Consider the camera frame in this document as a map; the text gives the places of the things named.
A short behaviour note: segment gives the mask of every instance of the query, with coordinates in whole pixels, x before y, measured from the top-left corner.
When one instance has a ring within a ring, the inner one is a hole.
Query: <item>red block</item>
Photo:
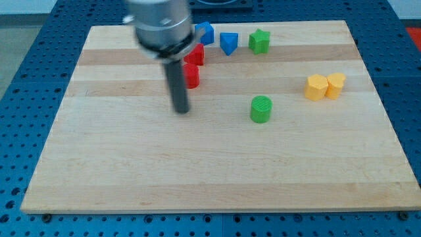
[[[189,89],[196,88],[200,84],[199,67],[188,63],[183,66],[184,77],[186,78],[186,87]]]
[[[184,57],[184,62],[202,66],[205,61],[205,49],[202,43],[198,43],[195,49]]]
[[[407,32],[421,51],[421,28],[407,28]]]

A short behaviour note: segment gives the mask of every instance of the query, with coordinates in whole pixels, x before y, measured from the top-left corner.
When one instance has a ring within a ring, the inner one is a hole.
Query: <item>blue block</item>
[[[205,34],[200,38],[200,42],[203,45],[208,45],[210,43],[213,43],[214,42],[214,32],[213,32],[213,27],[211,26],[211,24],[209,22],[202,22],[202,23],[197,24],[195,26],[195,30],[198,30],[200,28],[205,29]]]
[[[221,32],[219,38],[221,49],[230,56],[238,47],[238,33]]]

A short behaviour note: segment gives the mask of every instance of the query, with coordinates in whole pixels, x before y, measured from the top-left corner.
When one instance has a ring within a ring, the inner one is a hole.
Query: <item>wooden board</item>
[[[129,26],[96,26],[21,209],[196,213],[419,209],[421,191],[344,21],[215,24],[191,111],[172,112],[158,62]],[[248,35],[269,30],[267,55]],[[239,32],[227,57],[219,32]],[[343,72],[341,97],[304,98],[306,77]],[[255,95],[273,101],[266,124]]]

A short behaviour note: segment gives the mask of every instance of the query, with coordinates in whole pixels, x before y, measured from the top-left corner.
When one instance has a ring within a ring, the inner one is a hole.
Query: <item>yellow block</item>
[[[325,76],[314,74],[307,78],[304,88],[304,95],[307,99],[318,101],[324,97],[328,89],[328,79]]]
[[[337,99],[342,92],[343,83],[347,77],[344,73],[336,72],[330,74],[327,79],[329,86],[326,91],[326,96],[330,99]]]

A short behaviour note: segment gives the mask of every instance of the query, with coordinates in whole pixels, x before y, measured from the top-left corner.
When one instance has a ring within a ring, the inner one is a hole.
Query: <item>toy block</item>
[[[220,47],[227,56],[230,56],[238,47],[238,33],[221,32],[219,39]]]
[[[196,88],[200,83],[199,67],[197,65],[188,63],[183,66],[184,77],[186,79],[186,87],[188,89]]]
[[[208,45],[214,42],[214,31],[213,27],[209,22],[203,22],[200,24],[195,25],[195,30],[199,30],[200,28],[205,29],[205,34],[200,38],[200,42],[204,45]]]
[[[269,97],[259,95],[251,101],[250,119],[256,123],[269,121],[272,110],[272,101]]]
[[[343,84],[347,79],[344,73],[336,72],[326,77],[328,79],[328,90],[326,96],[329,99],[337,99],[342,92]]]
[[[304,88],[304,95],[307,99],[318,101],[324,97],[328,89],[328,79],[325,76],[314,74],[307,78]]]
[[[249,49],[258,55],[259,53],[268,53],[270,43],[270,32],[257,29],[255,33],[249,36]]]
[[[202,66],[205,63],[205,49],[198,43],[191,53],[184,57],[184,62]]]

